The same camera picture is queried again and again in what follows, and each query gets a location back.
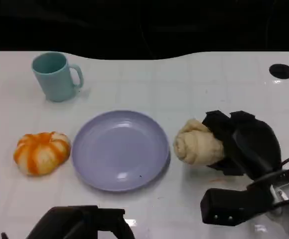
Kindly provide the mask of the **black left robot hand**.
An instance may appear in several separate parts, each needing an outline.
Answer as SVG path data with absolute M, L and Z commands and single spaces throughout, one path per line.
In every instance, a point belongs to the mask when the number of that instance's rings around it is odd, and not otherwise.
M 97 206 L 53 207 L 38 221 L 28 239 L 96 239 L 98 232 L 111 232 L 118 239 L 133 239 L 123 209 Z

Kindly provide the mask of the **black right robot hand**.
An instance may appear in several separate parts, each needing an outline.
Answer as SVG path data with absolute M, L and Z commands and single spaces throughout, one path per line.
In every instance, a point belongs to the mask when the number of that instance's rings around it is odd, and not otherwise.
M 202 123 L 224 147 L 224 158 L 210 168 L 228 176 L 246 174 L 254 181 L 281 170 L 279 141 L 273 129 L 253 114 L 236 111 L 227 116 L 219 110 L 210 111 Z

